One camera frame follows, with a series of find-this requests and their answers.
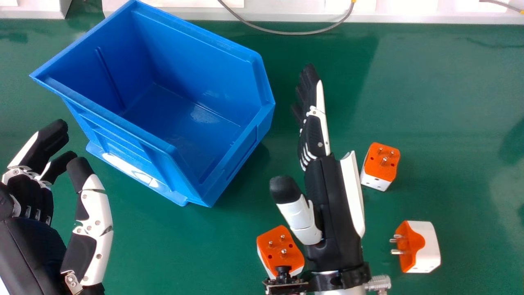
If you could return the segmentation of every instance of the black and white robotic hand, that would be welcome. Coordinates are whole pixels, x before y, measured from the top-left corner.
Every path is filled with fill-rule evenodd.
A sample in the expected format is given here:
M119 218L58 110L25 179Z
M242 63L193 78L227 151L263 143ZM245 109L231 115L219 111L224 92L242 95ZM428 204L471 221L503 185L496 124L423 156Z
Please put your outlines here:
M355 152L341 160L331 152L322 81L313 65L302 71L297 96L292 110L301 126L297 154L306 194L289 176L272 178L270 191L290 230L304 244L304 292L384 294L389 277L372 278L363 257L364 204Z
M104 187L87 160L71 151L49 162L69 141L57 120L36 132L8 164L0 182L0 294L104 294L113 219ZM66 247L51 227L50 186L68 171L80 223Z

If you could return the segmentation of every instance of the blue plastic bin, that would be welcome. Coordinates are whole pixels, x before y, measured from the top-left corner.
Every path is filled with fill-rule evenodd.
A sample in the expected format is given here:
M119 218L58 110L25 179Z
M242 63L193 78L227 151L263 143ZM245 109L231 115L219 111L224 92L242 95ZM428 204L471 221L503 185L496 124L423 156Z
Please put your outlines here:
M30 75L86 149L178 205L211 207L271 125L261 56L130 1Z

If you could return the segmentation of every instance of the gray cable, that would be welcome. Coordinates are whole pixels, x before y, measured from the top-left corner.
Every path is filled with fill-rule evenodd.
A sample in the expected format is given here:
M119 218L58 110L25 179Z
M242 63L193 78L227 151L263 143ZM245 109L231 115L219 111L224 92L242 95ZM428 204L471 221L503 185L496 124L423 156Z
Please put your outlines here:
M522 10L523 10L523 9L518 9L518 8L512 6L512 5L506 4L504 2L497 1L497 0L478 0L478 1L479 2L493 3L493 4L500 5L500 6L504 6L507 9L511 9L511 10L514 10L514 11L519 12L519 13L522 13Z
M353 6L355 6L355 2L351 1L350 7L347 10L347 13L344 15L344 17L341 20L339 20L338 22L334 23L333 25L331 25L329 27L325 27L323 29L318 29L318 30L313 30L313 31L277 31L277 30L270 30L270 29L266 29L266 28L262 28L262 27L259 27L257 25L254 25L254 24L248 22L247 20L245 20L238 13L234 12L234 10L232 10L229 6L227 6L224 3L223 0L217 0L217 1L220 4L222 4L222 6L224 6L224 8L227 9L227 11L229 11L234 17L236 17L242 23L250 26L251 28L254 28L254 29L257 29L257 30L261 30L261 31L264 31L264 32L267 32L267 33L272 33L272 34L277 34L277 35L287 35L287 36L314 35L314 34L319 34L319 33L323 33L325 31L329 31L331 29L334 29L334 28L338 27L341 23L343 23L351 15L351 12L353 11Z

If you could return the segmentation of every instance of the orange and white plug adapter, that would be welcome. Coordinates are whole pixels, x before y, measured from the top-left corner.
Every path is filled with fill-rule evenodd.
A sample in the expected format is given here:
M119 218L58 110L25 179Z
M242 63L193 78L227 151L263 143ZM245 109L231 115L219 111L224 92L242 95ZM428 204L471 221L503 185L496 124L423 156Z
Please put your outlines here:
M430 273L440 265L439 242L431 222L405 220L395 231L391 254L400 256L400 268L406 273Z
M374 142L367 151L361 171L361 184L379 191L386 191L397 177L400 151Z
M296 276L304 269L304 255L293 241L287 227L279 225L257 237L257 252L270 279L275 279L277 266L290 266L289 275Z

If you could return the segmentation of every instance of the green surface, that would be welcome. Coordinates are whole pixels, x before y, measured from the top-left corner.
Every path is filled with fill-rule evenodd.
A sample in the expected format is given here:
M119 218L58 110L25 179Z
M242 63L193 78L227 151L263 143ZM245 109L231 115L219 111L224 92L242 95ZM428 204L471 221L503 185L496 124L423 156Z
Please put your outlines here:
M345 24L323 35L273 36L240 23L198 23L258 51L277 108L273 128L214 208L179 207L88 155L61 100L28 75L103 19L74 1L68 20L0 20L0 164L40 127L70 123L69 149L86 156L109 196L115 239L107 294L263 294L256 236L283 224L268 181L303 184L289 112L302 67L324 81L332 149L373 141L402 152L397 180L364 188L364 254L390 294L521 294L524 269L524 27ZM309 29L317 24L272 24ZM73 228L67 177L54 187L54 227ZM405 219L430 220L442 266L405 275L388 239Z

